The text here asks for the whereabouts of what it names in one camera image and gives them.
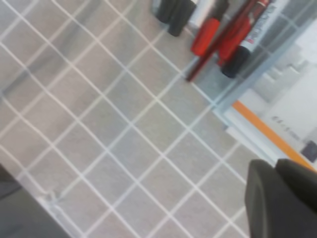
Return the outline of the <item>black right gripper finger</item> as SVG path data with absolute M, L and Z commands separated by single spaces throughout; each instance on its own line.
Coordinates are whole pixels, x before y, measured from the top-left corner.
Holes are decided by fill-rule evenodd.
M 252 238 L 315 238 L 317 174 L 289 159 L 252 160 L 245 207 Z

